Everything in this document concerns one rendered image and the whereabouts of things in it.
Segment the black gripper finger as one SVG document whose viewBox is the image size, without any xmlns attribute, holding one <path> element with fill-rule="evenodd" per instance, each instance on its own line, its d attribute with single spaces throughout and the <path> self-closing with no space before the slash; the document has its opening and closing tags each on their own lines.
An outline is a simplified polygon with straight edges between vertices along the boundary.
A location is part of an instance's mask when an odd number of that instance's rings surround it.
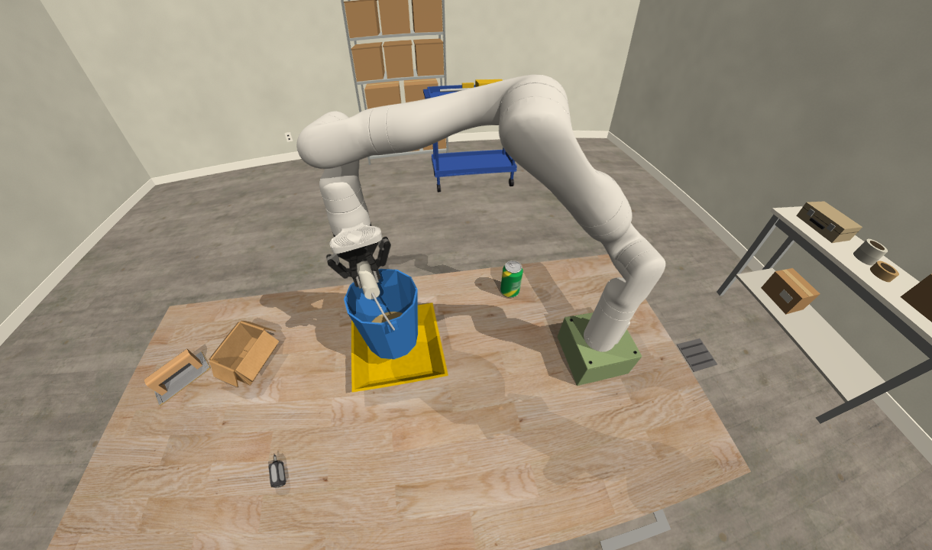
<svg viewBox="0 0 932 550">
<path fill-rule="evenodd" d="M 326 255 L 328 265 L 343 278 L 353 277 L 355 286 L 359 286 L 359 289 L 362 288 L 361 282 L 359 282 L 358 268 L 357 268 L 357 254 L 350 253 L 350 264 L 348 268 L 339 262 L 339 255 L 329 254 Z M 351 267 L 350 267 L 351 266 Z"/>
<path fill-rule="evenodd" d="M 371 255 L 371 252 L 368 250 L 368 248 L 364 248 L 364 250 L 362 250 L 362 251 L 364 252 L 364 255 L 365 255 L 365 257 L 366 257 L 366 260 L 367 260 L 368 263 L 371 265 L 371 270 L 372 270 L 372 273 L 373 273 L 373 277 L 375 277 L 376 282 L 379 283 L 378 280 L 381 280 L 381 276 L 380 276 L 380 273 L 379 273 L 379 270 L 378 270 L 378 269 L 379 269 L 380 266 L 385 266 L 385 265 L 386 265 L 387 260 L 388 260 L 388 254 L 389 254 L 389 251 L 390 251 L 390 242 L 389 242 L 389 240 L 388 240 L 388 237 L 383 237 L 383 239 L 382 239 L 381 241 L 378 241 L 378 245 L 377 245 L 377 246 L 379 246 L 379 248 L 381 248 L 381 250 L 379 250 L 379 254 L 377 255 L 377 260 L 373 260 L 373 255 Z M 375 261 L 376 261 L 376 263 L 375 263 Z"/>
</svg>

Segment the brown cardboard box with flaps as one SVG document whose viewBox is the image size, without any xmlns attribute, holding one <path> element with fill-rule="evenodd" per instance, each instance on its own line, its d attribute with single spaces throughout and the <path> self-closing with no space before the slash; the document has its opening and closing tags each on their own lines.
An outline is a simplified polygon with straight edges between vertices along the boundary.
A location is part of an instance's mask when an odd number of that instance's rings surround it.
<svg viewBox="0 0 932 550">
<path fill-rule="evenodd" d="M 261 366 L 266 364 L 280 342 L 264 329 L 275 332 L 273 328 L 252 322 L 237 322 L 210 357 L 212 376 L 236 387 L 237 380 L 246 384 L 253 383 L 257 373 L 261 371 Z"/>
</svg>

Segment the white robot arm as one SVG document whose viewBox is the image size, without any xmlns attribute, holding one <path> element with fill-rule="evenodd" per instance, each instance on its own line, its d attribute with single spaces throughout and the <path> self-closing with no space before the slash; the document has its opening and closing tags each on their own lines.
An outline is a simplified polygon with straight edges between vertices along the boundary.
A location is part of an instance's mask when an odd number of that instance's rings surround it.
<svg viewBox="0 0 932 550">
<path fill-rule="evenodd" d="M 549 188 L 586 233 L 601 241 L 622 274 L 605 286 L 584 330 L 588 347 L 609 351 L 664 273 L 665 260 L 631 224 L 633 210 L 615 179 L 586 159 L 571 126 L 566 91 L 544 74 L 382 105 L 350 118 L 329 112 L 306 126 L 299 133 L 297 152 L 309 166 L 324 170 L 319 188 L 335 235 L 332 253 L 382 240 L 381 229 L 371 226 L 359 160 L 413 152 L 486 125 L 500 126 L 506 153 Z"/>
</svg>

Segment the green drink can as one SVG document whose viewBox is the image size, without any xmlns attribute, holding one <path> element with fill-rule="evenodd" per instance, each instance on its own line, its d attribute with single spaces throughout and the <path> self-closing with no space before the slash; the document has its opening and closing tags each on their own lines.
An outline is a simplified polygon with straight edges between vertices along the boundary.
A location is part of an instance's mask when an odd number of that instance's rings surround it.
<svg viewBox="0 0 932 550">
<path fill-rule="evenodd" d="M 511 260 L 503 266 L 500 292 L 505 297 L 515 297 L 519 295 L 519 285 L 521 285 L 524 270 L 519 262 Z"/>
</svg>

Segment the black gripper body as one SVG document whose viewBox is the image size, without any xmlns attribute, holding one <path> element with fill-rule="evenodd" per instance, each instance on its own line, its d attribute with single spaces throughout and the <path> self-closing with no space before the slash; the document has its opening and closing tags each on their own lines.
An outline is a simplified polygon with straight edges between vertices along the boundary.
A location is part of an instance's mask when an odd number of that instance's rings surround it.
<svg viewBox="0 0 932 550">
<path fill-rule="evenodd" d="M 346 261 L 350 264 L 350 263 L 351 263 L 351 262 L 350 262 L 350 253 L 356 253 L 356 254 L 357 254 L 357 264 L 359 264 L 359 262 L 366 261 L 366 257 L 365 257 L 364 252 L 363 252 L 362 250 L 364 250 L 364 248 L 368 248 L 368 250 L 371 252 L 371 255 L 373 255 L 373 253 L 374 253 L 374 251 L 375 251 L 375 248 L 377 248 L 377 245 L 378 245 L 378 242 L 375 243 L 375 244 L 371 244 L 370 246 L 364 246 L 364 247 L 360 247 L 360 248 L 355 248 L 354 250 L 346 251 L 346 253 L 340 253 L 340 254 L 337 254 L 337 255 L 339 255 L 339 257 L 340 257 L 342 260 L 346 260 Z"/>
</svg>

